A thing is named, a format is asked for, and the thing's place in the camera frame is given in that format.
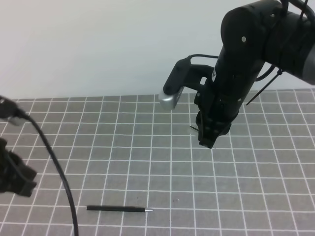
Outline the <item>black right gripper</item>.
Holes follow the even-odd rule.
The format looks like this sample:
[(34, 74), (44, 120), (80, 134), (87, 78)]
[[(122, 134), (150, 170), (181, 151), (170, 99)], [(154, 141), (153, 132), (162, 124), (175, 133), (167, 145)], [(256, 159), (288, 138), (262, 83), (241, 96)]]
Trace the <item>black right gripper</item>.
[(224, 16), (221, 23), (222, 50), (214, 68), (192, 65), (189, 80), (197, 84), (195, 99), (199, 112), (195, 122), (201, 146), (213, 148), (217, 138), (226, 135), (231, 122), (261, 71), (263, 50), (270, 31), (268, 4), (247, 4)]

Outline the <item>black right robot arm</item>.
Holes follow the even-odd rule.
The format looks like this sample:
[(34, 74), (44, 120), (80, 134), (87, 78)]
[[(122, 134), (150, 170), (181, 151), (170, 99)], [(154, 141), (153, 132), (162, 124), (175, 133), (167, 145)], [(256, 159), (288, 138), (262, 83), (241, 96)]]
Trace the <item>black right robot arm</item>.
[(212, 148), (232, 122), (265, 63), (313, 85), (315, 20), (259, 0), (229, 11), (221, 23), (222, 49), (212, 76), (195, 97), (200, 145)]

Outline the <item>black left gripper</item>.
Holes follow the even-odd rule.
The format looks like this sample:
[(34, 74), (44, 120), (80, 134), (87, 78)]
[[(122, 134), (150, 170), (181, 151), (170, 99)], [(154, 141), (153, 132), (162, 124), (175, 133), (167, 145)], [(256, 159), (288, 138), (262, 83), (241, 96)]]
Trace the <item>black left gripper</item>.
[(37, 172), (27, 166), (17, 155), (6, 149), (7, 141), (0, 139), (0, 192), (11, 192), (30, 197), (36, 182)]

